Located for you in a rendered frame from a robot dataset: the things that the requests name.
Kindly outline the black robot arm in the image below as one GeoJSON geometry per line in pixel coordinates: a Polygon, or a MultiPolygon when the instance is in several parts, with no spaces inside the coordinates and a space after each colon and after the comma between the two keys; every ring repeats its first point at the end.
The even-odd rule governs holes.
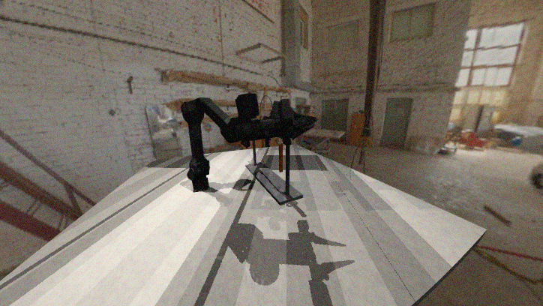
{"type": "Polygon", "coordinates": [[[195,100],[184,102],[181,113],[188,123],[192,159],[189,163],[187,177],[192,181],[193,193],[207,191],[209,181],[209,160],[203,155],[203,137],[201,122],[204,113],[220,128],[220,133],[228,143],[241,141],[246,149],[252,140],[262,140],[260,120],[251,121],[259,116],[257,95],[241,94],[235,99],[238,117],[230,118],[221,108],[208,97],[198,97],[195,100]]]}

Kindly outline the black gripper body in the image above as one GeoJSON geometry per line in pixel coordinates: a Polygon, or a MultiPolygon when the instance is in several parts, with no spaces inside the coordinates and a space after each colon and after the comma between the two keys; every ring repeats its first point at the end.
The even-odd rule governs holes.
{"type": "Polygon", "coordinates": [[[284,145],[291,145],[290,138],[293,138],[292,126],[293,117],[290,107],[290,99],[281,99],[278,103],[280,118],[267,118],[267,115],[260,119],[260,129],[263,139],[268,141],[274,137],[280,137],[284,145]]]}

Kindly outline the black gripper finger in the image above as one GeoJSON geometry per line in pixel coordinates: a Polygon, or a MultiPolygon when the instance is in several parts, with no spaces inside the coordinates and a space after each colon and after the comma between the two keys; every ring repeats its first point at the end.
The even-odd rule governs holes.
{"type": "Polygon", "coordinates": [[[292,121],[293,121],[292,123],[293,131],[297,131],[298,129],[303,128],[309,124],[313,124],[314,122],[317,121],[316,117],[300,115],[296,113],[293,110],[293,108],[291,108],[291,113],[292,113],[292,121]]]}
{"type": "Polygon", "coordinates": [[[313,124],[308,124],[307,126],[305,126],[303,128],[300,128],[300,129],[298,129],[296,131],[293,131],[293,126],[292,126],[291,127],[292,128],[292,140],[294,140],[296,137],[299,137],[300,135],[302,135],[304,132],[308,131],[312,127],[314,127],[314,123],[313,124]]]}

